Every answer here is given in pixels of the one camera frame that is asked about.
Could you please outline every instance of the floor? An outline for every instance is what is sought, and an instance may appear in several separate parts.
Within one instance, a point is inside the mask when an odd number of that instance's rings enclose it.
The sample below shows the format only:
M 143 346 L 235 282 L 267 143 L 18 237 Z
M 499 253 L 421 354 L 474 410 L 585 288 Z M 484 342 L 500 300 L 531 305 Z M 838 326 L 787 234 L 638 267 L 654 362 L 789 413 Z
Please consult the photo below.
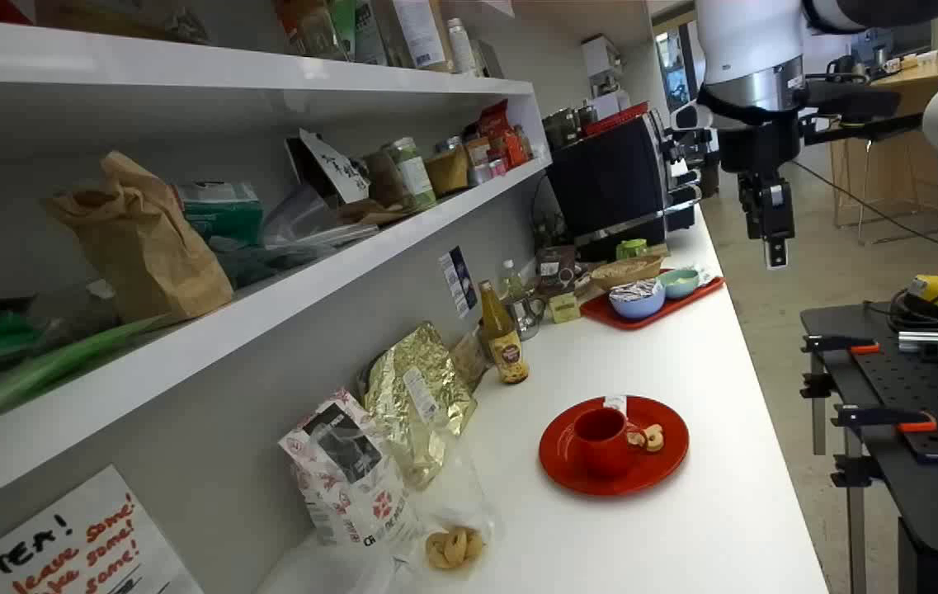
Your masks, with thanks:
M 828 587 L 832 594 L 848 594 L 846 494 L 828 478 L 831 456 L 813 455 L 808 403 L 798 394 L 808 364 L 799 352 L 799 312 L 886 300 L 914 275 L 938 271 L 938 245 L 913 239 L 861 247 L 855 230 L 835 229 L 827 186 L 796 166 L 785 166 L 783 173 L 793 187 L 798 234 L 788 270 L 767 271 L 760 243 L 747 239 L 732 176 L 723 174 L 720 196 L 707 200 L 703 211 Z M 938 227 L 933 217 L 903 222 L 918 229 Z M 864 233 L 865 239 L 875 239 L 901 230 L 875 223 L 866 225 Z M 827 429 L 828 454 L 838 454 L 842 435 L 834 427 Z M 865 490 L 869 594 L 898 590 L 896 518 L 883 485 Z

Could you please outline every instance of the white countertop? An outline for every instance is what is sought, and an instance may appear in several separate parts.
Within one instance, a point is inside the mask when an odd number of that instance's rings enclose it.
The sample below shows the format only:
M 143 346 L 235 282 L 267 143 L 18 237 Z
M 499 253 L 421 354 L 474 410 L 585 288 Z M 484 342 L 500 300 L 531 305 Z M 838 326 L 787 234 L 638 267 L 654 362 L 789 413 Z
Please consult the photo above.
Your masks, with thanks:
M 669 237 L 664 266 L 720 270 L 696 221 Z M 529 379 L 488 372 L 462 437 L 505 534 L 451 591 L 827 592 L 728 290 L 633 332 L 546 323 L 524 353 Z M 545 474 L 538 441 L 564 409 L 608 394 L 667 403 L 690 449 L 656 488 L 579 496 Z

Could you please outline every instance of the brown paper bag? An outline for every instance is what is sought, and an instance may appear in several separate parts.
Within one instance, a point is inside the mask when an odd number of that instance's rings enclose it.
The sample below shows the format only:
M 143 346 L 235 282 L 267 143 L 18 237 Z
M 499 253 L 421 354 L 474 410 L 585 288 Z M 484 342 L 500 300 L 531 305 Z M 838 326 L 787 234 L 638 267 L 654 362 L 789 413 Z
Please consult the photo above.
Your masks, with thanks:
M 211 249 L 182 217 L 175 193 L 132 159 L 102 159 L 104 191 L 44 202 L 80 239 L 84 255 L 115 291 L 125 323 L 171 314 L 177 321 L 228 304 L 230 281 Z

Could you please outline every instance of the gold foil bag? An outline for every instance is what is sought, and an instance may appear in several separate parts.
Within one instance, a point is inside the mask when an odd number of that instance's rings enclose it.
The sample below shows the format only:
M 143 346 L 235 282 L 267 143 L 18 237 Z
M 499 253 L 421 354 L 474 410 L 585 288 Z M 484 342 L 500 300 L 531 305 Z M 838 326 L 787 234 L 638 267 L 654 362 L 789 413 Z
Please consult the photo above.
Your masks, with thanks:
M 428 321 L 370 367 L 363 407 L 380 425 L 407 485 L 424 488 L 442 469 L 442 433 L 460 436 L 475 398 Z

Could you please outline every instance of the red saucer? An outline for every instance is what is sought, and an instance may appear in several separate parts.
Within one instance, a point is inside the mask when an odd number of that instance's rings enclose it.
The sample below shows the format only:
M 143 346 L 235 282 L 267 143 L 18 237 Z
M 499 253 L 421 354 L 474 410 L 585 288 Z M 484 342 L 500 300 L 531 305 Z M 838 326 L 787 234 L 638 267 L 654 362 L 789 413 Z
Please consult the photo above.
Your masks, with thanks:
M 560 485 L 586 495 L 617 497 L 635 493 L 658 484 L 673 473 L 688 451 L 688 427 L 679 415 L 664 403 L 650 398 L 627 396 L 627 417 L 644 429 L 655 422 L 663 426 L 663 449 L 656 454 L 641 449 L 639 462 L 624 476 L 604 480 L 587 473 L 579 462 L 577 448 L 572 447 L 572 427 L 578 415 L 604 406 L 603 398 L 578 403 L 563 411 L 545 428 L 538 444 L 538 458 L 545 472 Z

